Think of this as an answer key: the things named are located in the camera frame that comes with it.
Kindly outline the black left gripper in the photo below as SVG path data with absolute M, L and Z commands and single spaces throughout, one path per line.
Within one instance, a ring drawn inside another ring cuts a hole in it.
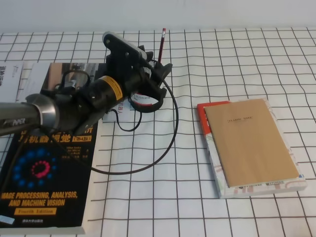
M 126 99 L 131 106 L 141 113 L 153 113 L 161 108 L 166 96 L 166 89 L 149 84 L 150 69 L 146 66 L 153 52 L 145 51 L 144 46 L 107 45 L 109 55 L 106 57 L 105 97 L 107 99 Z M 161 85 L 172 71 L 172 64 L 155 63 L 151 78 Z M 136 93 L 157 100 L 154 104 L 140 104 L 132 100 Z

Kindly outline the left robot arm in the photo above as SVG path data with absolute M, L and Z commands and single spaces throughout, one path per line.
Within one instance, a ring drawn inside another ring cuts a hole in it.
M 88 79 L 83 87 L 65 87 L 65 78 L 55 90 L 42 90 L 27 96 L 23 103 L 1 103 L 0 134 L 24 130 L 48 133 L 69 132 L 80 135 L 115 106 L 128 100 L 140 113 L 152 113 L 163 105 L 166 88 L 162 88 L 172 64 L 144 57 L 131 50 L 112 50 L 99 66 L 99 78 Z

